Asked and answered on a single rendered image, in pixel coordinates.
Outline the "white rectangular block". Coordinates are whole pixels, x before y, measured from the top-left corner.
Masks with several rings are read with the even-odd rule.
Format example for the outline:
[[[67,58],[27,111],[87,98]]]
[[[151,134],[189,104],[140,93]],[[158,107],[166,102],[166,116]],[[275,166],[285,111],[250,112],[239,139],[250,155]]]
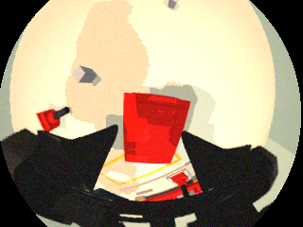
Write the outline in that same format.
[[[188,192],[188,193],[190,196],[193,196],[193,194],[194,194],[193,190],[190,190],[190,192]],[[181,198],[181,197],[183,197],[183,196],[177,196],[177,198]]]

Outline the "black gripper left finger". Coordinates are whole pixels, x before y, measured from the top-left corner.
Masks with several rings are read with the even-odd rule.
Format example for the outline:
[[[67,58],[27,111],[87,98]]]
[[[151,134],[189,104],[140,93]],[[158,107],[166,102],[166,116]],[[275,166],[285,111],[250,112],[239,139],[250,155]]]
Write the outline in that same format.
[[[76,137],[76,139],[65,139],[56,133],[37,130],[37,136],[41,135],[46,150],[64,158],[83,183],[83,190],[95,189],[98,175],[105,166],[107,155],[113,147],[118,132],[117,125],[101,129],[90,135]]]

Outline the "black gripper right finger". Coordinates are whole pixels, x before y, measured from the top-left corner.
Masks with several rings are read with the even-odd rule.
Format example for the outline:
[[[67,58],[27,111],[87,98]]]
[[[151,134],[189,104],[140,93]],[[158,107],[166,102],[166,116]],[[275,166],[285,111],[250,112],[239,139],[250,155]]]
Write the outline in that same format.
[[[246,152],[249,154],[251,150],[249,144],[245,147],[242,145],[237,148],[220,148],[186,131],[182,132],[182,143],[185,145],[197,182],[200,183],[198,185],[201,192],[215,188],[213,183],[224,174],[230,164],[234,163],[234,159],[238,156],[240,158]]]

